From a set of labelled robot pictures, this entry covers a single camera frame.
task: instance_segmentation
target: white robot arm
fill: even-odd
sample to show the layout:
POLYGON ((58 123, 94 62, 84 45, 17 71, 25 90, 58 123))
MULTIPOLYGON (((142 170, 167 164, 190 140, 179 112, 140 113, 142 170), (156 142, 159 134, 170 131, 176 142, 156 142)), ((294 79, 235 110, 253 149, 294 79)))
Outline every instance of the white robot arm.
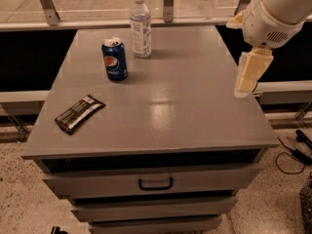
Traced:
POLYGON ((242 28, 244 40, 253 46, 242 53, 234 95, 251 93, 273 60, 271 49, 284 46, 312 13, 312 0, 252 0, 227 27, 242 28))

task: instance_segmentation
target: cabinet top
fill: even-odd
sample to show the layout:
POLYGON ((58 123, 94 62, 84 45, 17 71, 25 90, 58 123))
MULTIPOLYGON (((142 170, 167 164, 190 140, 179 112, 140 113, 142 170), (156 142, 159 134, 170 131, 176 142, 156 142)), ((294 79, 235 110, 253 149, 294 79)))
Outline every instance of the cabinet top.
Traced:
POLYGON ((254 96, 234 97, 236 69, 214 26, 155 27, 150 58, 134 57, 129 28, 79 30, 21 156, 276 146, 254 96), (112 36, 126 48, 129 76, 121 82, 110 81, 103 64, 101 43, 112 36), (88 94, 106 106, 68 136, 55 118, 88 94))

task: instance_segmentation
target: soda can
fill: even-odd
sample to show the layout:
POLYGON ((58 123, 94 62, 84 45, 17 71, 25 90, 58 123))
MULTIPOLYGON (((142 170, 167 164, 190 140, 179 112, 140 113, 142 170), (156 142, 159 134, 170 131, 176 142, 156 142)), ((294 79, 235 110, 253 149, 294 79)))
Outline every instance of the soda can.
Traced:
POLYGON ((128 76, 125 46, 118 37, 104 40, 101 46, 107 77, 121 81, 128 76))

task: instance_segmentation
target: glass window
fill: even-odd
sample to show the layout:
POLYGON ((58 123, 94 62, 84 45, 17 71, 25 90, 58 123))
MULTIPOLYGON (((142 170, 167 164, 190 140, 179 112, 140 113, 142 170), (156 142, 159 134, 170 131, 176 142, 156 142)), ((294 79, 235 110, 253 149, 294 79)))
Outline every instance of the glass window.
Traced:
POLYGON ((39 0, 0 0, 0 22, 45 20, 39 0))
MULTIPOLYGON (((61 20, 127 20, 135 0, 53 0, 61 20)), ((153 18, 163 16, 163 0, 145 0, 153 18)))
POLYGON ((233 16, 240 0, 175 0, 175 18, 233 16))

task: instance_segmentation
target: drawer handle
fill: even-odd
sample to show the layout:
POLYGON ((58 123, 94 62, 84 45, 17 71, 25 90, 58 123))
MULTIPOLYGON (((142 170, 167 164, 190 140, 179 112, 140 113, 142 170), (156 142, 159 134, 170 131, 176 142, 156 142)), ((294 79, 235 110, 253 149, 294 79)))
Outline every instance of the drawer handle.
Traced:
POLYGON ((164 191, 164 190, 169 190, 174 186, 174 180, 172 177, 169 178, 169 185, 167 186, 160 186, 160 187, 144 187, 143 185, 143 179, 138 180, 138 187, 142 191, 164 191))

